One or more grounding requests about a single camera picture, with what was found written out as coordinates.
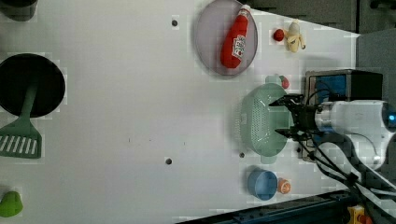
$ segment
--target white table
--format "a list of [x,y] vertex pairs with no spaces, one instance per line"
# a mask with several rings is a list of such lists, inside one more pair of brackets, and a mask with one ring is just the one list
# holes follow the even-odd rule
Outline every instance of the white table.
[[[45,141],[42,159],[0,158],[2,192],[17,190],[24,204],[0,222],[173,223],[343,187],[299,160],[292,142],[275,164],[261,165],[234,124],[243,97],[267,76],[286,76],[288,92],[300,92],[307,70],[353,68],[357,36],[301,21],[307,47],[292,54],[270,36],[291,19],[253,10],[253,65],[219,77],[192,41],[209,2],[39,0],[30,22],[1,18],[1,59],[45,53],[67,75],[67,97],[58,111],[33,119]],[[1,125],[12,119],[0,113]],[[288,178],[291,193],[267,202],[249,195],[254,166]]]

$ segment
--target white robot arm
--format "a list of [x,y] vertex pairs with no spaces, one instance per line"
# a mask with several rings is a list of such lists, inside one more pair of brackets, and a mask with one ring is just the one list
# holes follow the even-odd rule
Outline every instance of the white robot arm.
[[311,154],[320,171],[362,194],[396,218],[396,186],[377,170],[396,141],[396,111],[384,101],[326,102],[305,105],[301,94],[289,94],[271,103],[284,105],[294,126],[276,130],[299,142],[320,136]]

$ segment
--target blue cup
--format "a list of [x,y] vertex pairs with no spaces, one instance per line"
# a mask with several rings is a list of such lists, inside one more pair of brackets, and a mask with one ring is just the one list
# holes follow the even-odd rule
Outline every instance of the blue cup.
[[270,200],[276,194],[277,177],[271,171],[256,169],[247,179],[247,189],[260,200]]

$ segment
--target plastic colander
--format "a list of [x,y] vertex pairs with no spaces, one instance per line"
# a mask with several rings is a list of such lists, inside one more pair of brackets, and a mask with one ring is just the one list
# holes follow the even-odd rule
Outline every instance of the plastic colander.
[[264,157],[274,157],[287,142],[287,138],[275,129],[289,128],[290,112],[285,106],[269,106],[284,95],[282,87],[267,83],[252,91],[242,103],[242,141]]

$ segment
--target spatula handle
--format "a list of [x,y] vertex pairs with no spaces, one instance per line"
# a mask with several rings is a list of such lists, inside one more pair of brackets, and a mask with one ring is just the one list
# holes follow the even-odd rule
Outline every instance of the spatula handle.
[[32,112],[33,104],[35,102],[35,94],[37,92],[37,81],[34,80],[30,83],[27,88],[25,99],[23,101],[22,112],[20,115],[21,119],[29,119],[30,113]]

